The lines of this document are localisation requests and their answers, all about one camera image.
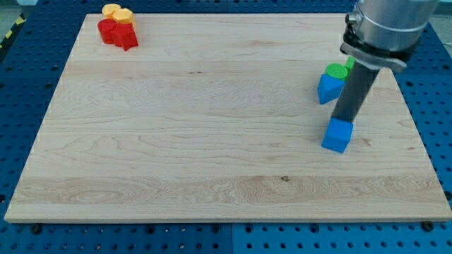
wood grain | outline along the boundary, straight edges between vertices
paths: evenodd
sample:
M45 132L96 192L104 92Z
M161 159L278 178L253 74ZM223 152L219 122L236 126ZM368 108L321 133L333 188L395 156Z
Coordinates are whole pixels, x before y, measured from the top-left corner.
M445 221L451 209L390 71L347 152L320 144L316 85L343 15L88 15L6 213L13 223Z

yellow and black tape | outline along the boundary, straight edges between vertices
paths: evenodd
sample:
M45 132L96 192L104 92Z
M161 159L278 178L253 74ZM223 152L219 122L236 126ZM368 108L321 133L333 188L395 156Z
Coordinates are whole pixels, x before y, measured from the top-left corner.
M21 14L16 22L13 24L13 27L5 34L5 37L2 39L0 43L0 64L5 59L8 54L9 49L15 42L20 30L25 25L25 18L23 14Z

blue block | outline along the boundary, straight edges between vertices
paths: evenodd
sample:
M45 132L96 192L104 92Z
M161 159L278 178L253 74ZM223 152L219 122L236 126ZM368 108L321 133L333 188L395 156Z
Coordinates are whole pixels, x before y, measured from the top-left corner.
M333 78L330 75L322 74L317 87L320 104L325 104L337 99L344 87L344 81Z
M344 152L352 139L353 123L332 118L326 130L322 146L336 152Z

yellow block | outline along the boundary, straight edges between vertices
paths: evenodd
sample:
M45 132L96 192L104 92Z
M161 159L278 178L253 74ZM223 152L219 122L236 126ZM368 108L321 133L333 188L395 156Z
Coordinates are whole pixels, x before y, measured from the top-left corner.
M105 4L102 8L102 14L106 18L112 18L113 14L121 8L119 4Z
M121 24L132 23L135 27L135 18L133 12L127 8L122 8L113 13L113 19Z
M22 24L22 23L24 23L24 22L25 22L25 20L23 20L23 18L19 17L19 18L17 18L17 20L16 20L16 25L20 25L20 24Z
M5 38L9 39L9 37L13 34L13 31L9 30L9 32L6 33Z

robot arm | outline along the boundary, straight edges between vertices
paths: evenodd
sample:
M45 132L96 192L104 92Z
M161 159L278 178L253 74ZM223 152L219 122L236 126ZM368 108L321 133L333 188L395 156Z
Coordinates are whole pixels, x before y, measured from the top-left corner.
M340 50L356 58L332 118L352 123L380 68L402 72L439 0L358 0Z

